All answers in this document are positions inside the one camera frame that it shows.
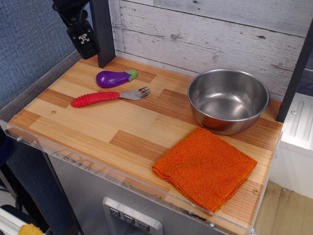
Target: purple eggplant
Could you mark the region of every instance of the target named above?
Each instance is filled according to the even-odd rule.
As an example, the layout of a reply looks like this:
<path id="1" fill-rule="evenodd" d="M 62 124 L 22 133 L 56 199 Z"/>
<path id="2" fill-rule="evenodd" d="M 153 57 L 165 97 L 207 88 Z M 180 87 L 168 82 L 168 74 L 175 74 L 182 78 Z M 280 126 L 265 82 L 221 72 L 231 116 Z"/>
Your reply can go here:
<path id="1" fill-rule="evenodd" d="M 101 88 L 116 87 L 137 78 L 138 73 L 135 70 L 126 70 L 124 72 L 101 71 L 96 76 L 97 85 Z"/>

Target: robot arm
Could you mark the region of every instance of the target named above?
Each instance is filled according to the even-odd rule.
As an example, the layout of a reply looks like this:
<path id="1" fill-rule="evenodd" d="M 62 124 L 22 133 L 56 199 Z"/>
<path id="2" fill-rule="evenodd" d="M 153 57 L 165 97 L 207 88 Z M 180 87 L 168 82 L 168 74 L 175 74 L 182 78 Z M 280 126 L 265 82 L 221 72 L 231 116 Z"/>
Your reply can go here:
<path id="1" fill-rule="evenodd" d="M 67 26 L 67 34 L 83 59 L 89 59 L 100 52 L 97 38 L 84 7 L 89 0 L 53 0 L 52 8 L 59 13 Z"/>

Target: folded dish cloth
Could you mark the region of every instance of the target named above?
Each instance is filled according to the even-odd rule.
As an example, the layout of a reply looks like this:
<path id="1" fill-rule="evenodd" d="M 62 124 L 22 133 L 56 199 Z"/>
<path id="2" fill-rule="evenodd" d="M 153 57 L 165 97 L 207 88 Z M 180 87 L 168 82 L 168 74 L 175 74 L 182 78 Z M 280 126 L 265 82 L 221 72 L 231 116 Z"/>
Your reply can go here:
<path id="1" fill-rule="evenodd" d="M 256 164 L 256 160 L 198 127 L 161 157 L 152 170 L 193 203 L 215 212 Z"/>

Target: button panel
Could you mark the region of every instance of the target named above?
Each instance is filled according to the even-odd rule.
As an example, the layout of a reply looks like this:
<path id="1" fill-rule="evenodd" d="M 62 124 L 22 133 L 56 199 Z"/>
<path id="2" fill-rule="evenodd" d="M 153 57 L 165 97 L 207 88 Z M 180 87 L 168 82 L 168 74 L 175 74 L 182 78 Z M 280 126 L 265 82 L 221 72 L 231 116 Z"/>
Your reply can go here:
<path id="1" fill-rule="evenodd" d="M 162 223 L 147 214 L 109 197 L 103 198 L 102 205 L 107 221 L 111 224 L 110 232 L 113 235 L 121 234 L 125 230 L 124 226 L 137 227 L 136 234 L 141 234 L 140 231 L 144 231 L 149 235 L 163 235 Z"/>

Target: metal bowl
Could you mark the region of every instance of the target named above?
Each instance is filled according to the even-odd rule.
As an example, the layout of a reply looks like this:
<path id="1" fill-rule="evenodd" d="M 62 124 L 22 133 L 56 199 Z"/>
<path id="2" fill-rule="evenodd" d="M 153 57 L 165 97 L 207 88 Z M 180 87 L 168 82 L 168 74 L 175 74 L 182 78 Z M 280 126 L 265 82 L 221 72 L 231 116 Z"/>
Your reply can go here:
<path id="1" fill-rule="evenodd" d="M 263 82 L 238 70 L 201 73 L 190 82 L 187 93 L 197 122 L 220 135 L 247 130 L 269 104 Z"/>

